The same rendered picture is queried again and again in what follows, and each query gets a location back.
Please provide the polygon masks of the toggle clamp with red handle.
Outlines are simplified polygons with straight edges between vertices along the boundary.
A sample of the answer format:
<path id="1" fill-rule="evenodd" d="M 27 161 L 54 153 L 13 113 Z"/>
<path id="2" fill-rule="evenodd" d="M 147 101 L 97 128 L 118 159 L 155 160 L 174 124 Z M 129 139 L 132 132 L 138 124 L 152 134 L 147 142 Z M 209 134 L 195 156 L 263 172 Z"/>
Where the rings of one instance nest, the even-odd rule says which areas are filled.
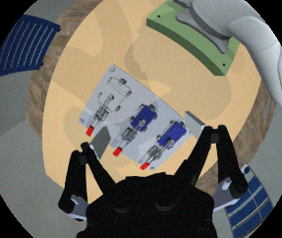
<path id="1" fill-rule="evenodd" d="M 167 144 L 162 148 L 158 148 L 157 146 L 153 146 L 149 151 L 149 159 L 140 167 L 140 169 L 145 170 L 153 161 L 155 161 L 156 159 L 159 159 L 162 155 L 163 152 L 165 152 L 169 147 L 172 147 L 174 143 L 174 140 L 172 140 L 171 138 L 167 139 Z M 168 146 L 169 145 L 169 146 Z M 168 146 L 168 147 L 167 147 Z M 167 147 L 167 148 L 166 148 Z M 158 152 L 157 152 L 158 151 Z M 148 163 L 148 161 L 151 159 L 152 161 L 150 163 Z"/>
<path id="2" fill-rule="evenodd" d="M 103 122 L 103 121 L 105 120 L 105 118 L 106 118 L 107 115 L 109 114 L 109 112 L 106 111 L 105 108 L 106 108 L 106 106 L 108 105 L 109 101 L 110 101 L 110 100 L 113 100 L 113 99 L 114 99 L 114 95 L 111 94 L 111 93 L 109 93 L 109 95 L 106 96 L 106 100 L 107 100 L 108 102 L 107 102 L 107 104 L 105 105 L 104 109 L 103 109 L 102 107 L 103 107 L 103 105 L 105 104 L 106 100 L 104 101 L 104 103 L 102 104 L 102 106 L 99 106 L 99 107 L 97 108 L 95 114 L 93 115 L 94 117 L 93 117 L 93 119 L 92 119 L 93 121 L 94 121 L 95 119 L 98 120 L 97 123 L 95 124 L 95 126 L 96 126 L 99 122 Z M 99 109 L 99 110 L 98 110 L 98 109 Z M 101 111 L 102 111 L 102 112 L 101 112 Z M 100 113 L 100 114 L 99 114 L 99 113 Z M 103 117 L 102 117 L 102 116 L 103 116 Z M 96 118 L 95 118 L 95 117 L 96 117 Z M 100 119 L 99 119 L 99 118 L 100 118 Z M 93 123 L 93 121 L 92 121 L 92 123 Z M 91 123 L 91 125 L 92 125 L 92 123 Z M 86 134 L 87 134 L 88 136 L 91 135 L 91 133 L 93 132 L 93 130 L 94 130 L 94 128 L 95 128 L 95 126 L 94 126 L 94 128 L 93 128 L 91 125 L 89 125 L 89 127 L 88 127 L 88 129 L 87 129 L 87 131 L 86 131 Z"/>
<path id="3" fill-rule="evenodd" d="M 141 118 L 140 119 L 140 122 L 138 123 L 138 125 L 137 125 L 137 127 L 140 125 L 140 127 L 138 128 L 138 130 L 142 127 L 142 126 L 144 126 L 144 123 L 146 122 L 146 120 L 144 120 L 143 118 Z M 136 127 L 136 128 L 137 128 Z M 135 128 L 135 129 L 136 129 Z M 123 148 L 125 147 L 125 146 L 127 146 L 128 144 L 130 144 L 131 142 L 132 142 L 132 140 L 134 139 L 134 137 L 136 137 L 137 136 L 137 132 L 138 131 L 136 131 L 135 132 L 135 129 L 134 130 L 132 130 L 130 127 L 128 127 L 126 130 L 125 130 L 125 132 L 122 134 L 122 136 L 121 136 L 121 138 L 123 139 L 122 140 L 122 142 L 123 141 L 126 141 L 126 144 L 122 147 L 122 148 L 120 148 L 120 145 L 122 144 L 119 144 L 119 146 L 115 149 L 115 151 L 113 152 L 113 154 L 115 155 L 115 156 L 118 156 L 119 154 L 120 154 L 120 152 L 123 150 Z M 126 136 L 127 135 L 127 136 Z"/>

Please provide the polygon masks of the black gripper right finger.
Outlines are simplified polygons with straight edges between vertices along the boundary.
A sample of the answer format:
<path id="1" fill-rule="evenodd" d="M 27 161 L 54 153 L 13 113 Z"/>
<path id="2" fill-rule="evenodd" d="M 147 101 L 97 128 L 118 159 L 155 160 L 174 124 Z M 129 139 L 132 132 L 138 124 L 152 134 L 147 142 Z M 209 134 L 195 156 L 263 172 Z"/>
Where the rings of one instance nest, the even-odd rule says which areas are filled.
<path id="1" fill-rule="evenodd" d="M 212 197 L 214 210 L 231 208 L 248 189 L 248 182 L 239 168 L 235 149 L 226 126 L 217 129 L 206 126 L 190 111 L 185 111 L 185 124 L 197 139 L 188 159 L 185 159 L 172 178 L 154 196 L 159 210 L 173 209 L 189 185 L 196 185 L 207 159 L 211 144 L 216 144 L 218 160 L 218 186 Z"/>

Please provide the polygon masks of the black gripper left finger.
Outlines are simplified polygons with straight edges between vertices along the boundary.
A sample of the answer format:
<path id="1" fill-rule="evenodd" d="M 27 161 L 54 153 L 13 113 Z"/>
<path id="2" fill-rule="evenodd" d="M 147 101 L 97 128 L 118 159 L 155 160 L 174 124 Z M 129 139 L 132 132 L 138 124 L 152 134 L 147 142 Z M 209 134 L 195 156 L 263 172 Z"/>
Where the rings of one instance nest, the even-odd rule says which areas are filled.
<path id="1" fill-rule="evenodd" d="M 66 175 L 65 188 L 58 207 L 77 221 L 86 220 L 88 206 L 86 192 L 85 165 L 88 164 L 93 177 L 108 204 L 119 213 L 129 212 L 133 204 L 125 192 L 115 183 L 99 162 L 111 137 L 107 126 L 96 134 L 90 143 L 81 144 L 83 151 L 77 149 L 71 154 Z"/>

